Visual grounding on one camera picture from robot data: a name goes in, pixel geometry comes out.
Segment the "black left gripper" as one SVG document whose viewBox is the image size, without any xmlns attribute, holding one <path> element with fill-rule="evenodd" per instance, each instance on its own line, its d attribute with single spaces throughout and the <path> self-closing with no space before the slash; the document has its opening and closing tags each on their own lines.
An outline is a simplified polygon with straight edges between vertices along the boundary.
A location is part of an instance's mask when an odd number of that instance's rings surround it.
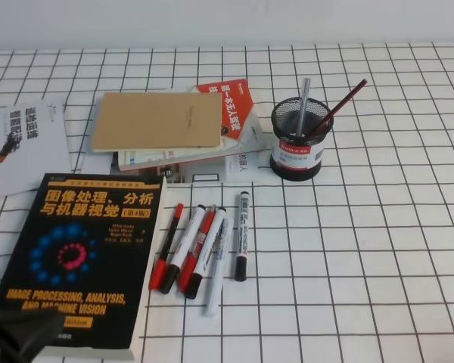
<svg viewBox="0 0 454 363">
<path fill-rule="evenodd" d="M 64 315 L 55 308 L 0 310 L 0 363 L 31 362 L 63 329 Z"/>
</svg>

